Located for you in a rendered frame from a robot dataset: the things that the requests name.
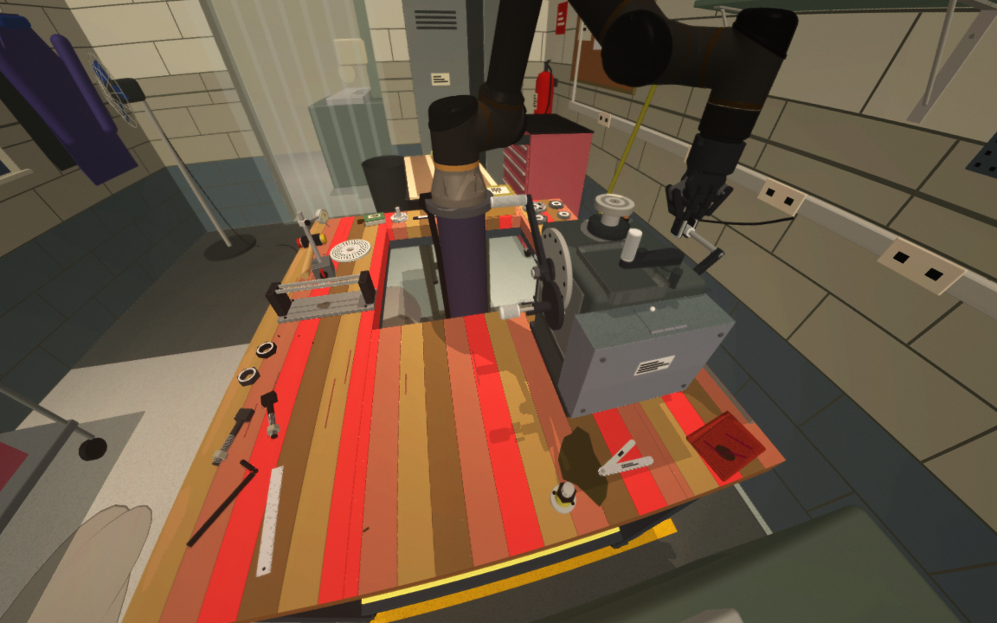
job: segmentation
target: standing fan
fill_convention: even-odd
[[[198,188],[198,184],[195,183],[195,178],[191,176],[190,171],[187,170],[187,165],[183,164],[183,159],[179,157],[175,147],[171,146],[171,141],[167,139],[167,135],[164,134],[164,129],[159,125],[159,121],[156,119],[156,115],[151,111],[149,102],[145,101],[145,93],[142,90],[138,82],[132,78],[123,78],[121,80],[115,80],[114,76],[110,74],[110,70],[102,66],[102,62],[95,55],[90,55],[88,53],[87,59],[91,63],[91,71],[94,71],[95,78],[99,79],[99,84],[102,86],[103,95],[106,96],[106,101],[110,102],[110,106],[114,106],[114,110],[118,111],[119,115],[122,115],[122,119],[130,124],[130,127],[138,126],[138,122],[131,115],[130,109],[128,109],[128,104],[141,103],[144,107],[145,113],[149,114],[149,119],[156,126],[156,132],[159,133],[159,137],[163,140],[164,145],[167,145],[167,151],[171,154],[171,157],[175,158],[175,164],[179,167],[179,172],[183,173],[183,178],[187,181],[190,189],[193,190],[195,196],[198,197],[199,204],[202,204],[203,209],[206,212],[206,216],[209,216],[210,223],[214,224],[214,228],[217,229],[218,235],[222,237],[222,243],[225,243],[225,248],[221,245],[215,243],[211,245],[210,248],[206,249],[206,256],[209,260],[228,260],[230,257],[236,257],[242,253],[247,252],[250,248],[256,246],[256,240],[249,235],[239,235],[242,243],[244,245],[234,247],[232,241],[229,241],[229,237],[225,234],[225,229],[222,229],[222,225],[218,223],[217,216],[214,214],[214,210],[210,209],[209,202],[206,201],[206,195],[203,193],[202,189]]]

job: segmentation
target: yellow floor line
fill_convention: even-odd
[[[658,523],[652,530],[645,532],[644,535],[638,536],[637,539],[630,541],[629,544],[625,545],[625,547],[619,549],[610,547],[597,549],[594,552],[588,552],[585,553],[585,555],[574,557],[574,559],[558,562],[557,564],[551,564],[549,567],[539,568],[537,571],[530,571],[523,573],[522,575],[507,577],[506,580],[492,582],[491,584],[483,585],[483,587],[470,588],[470,590],[453,593],[451,595],[443,596],[443,598],[415,603],[413,606],[398,607],[395,608],[395,610],[380,612],[376,615],[376,618],[372,620],[372,623],[389,623],[391,620],[408,619],[410,616],[418,616],[420,614],[426,614],[427,612],[441,610],[441,608],[458,606],[462,603],[467,603],[479,598],[485,598],[488,595],[509,591],[511,588],[523,587],[526,584],[543,580],[545,577],[560,575],[565,571],[573,570],[573,568],[584,567],[584,565],[607,559],[607,557],[619,555],[621,552],[626,552],[633,548],[639,548],[641,545],[652,543],[652,541],[656,541],[657,539],[664,539],[665,536],[675,535],[675,533],[676,524],[672,523],[672,520],[666,519]]]

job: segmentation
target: trash can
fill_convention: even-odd
[[[403,157],[373,157],[363,161],[364,180],[371,190],[371,201],[376,212],[395,212],[395,206],[412,209],[408,205],[407,161]]]

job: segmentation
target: fire extinguisher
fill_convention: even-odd
[[[549,61],[545,61],[545,71],[537,75],[537,90],[533,94],[533,114],[551,114],[553,112],[553,93],[556,90],[556,79]]]

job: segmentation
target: electrical outlet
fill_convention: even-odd
[[[759,197],[760,201],[766,202],[772,208],[795,216],[799,213],[799,208],[802,208],[802,202],[807,200],[807,193],[792,189],[791,186],[781,184],[769,177],[768,181],[764,182],[764,188],[760,189]]]
[[[879,264],[938,296],[968,272],[967,268],[957,266],[937,253],[927,251],[903,238],[895,238],[887,251],[879,256]]]

